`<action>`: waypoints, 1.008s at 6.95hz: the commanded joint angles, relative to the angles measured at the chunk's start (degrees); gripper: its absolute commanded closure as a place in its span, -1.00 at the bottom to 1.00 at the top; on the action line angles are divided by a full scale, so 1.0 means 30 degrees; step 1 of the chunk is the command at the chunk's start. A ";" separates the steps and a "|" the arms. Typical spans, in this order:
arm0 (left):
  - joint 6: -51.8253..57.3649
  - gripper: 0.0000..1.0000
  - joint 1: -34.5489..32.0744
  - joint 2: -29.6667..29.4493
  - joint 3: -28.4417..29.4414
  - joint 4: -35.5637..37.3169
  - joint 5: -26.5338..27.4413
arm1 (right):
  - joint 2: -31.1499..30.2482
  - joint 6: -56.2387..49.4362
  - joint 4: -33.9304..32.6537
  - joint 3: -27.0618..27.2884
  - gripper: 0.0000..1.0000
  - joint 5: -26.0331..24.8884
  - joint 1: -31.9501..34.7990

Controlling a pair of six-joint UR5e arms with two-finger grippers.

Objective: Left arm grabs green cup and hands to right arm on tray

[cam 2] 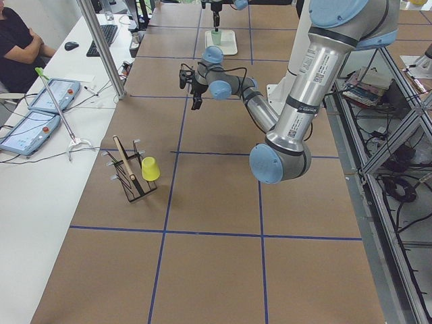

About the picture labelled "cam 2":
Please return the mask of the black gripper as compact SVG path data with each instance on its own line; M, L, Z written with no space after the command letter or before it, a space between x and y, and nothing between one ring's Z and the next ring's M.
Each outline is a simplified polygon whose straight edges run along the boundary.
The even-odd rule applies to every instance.
M213 27L218 28L220 25L219 12L222 10L223 0L202 0L202 8L205 9L206 5L209 4L211 11L213 12Z
M198 110L203 103L201 99L208 89L208 84L205 78L202 78L200 74L195 74L192 77L190 94L193 96L191 110Z

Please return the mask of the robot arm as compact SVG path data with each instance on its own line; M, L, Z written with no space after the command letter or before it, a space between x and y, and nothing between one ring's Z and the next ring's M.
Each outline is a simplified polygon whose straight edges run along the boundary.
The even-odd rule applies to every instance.
M231 5L235 10L243 10L248 7L248 0L233 0L233 1L214 1L214 0L204 0L200 2L202 9L205 9L207 4L210 5L210 9L213 13L213 27L216 31L220 27L220 12L223 9L223 5Z
M277 113L258 91L253 79L228 74L222 67L223 52L207 47L197 69L180 73L180 86L191 83L193 109L209 91L214 99L238 96L265 141L250 152L249 166L257 180L276 184L303 176L311 165L304 142L306 131L318 114L347 54L392 44L398 32L398 1L305 1L301 19L309 28L298 29L300 39L310 41L299 71Z

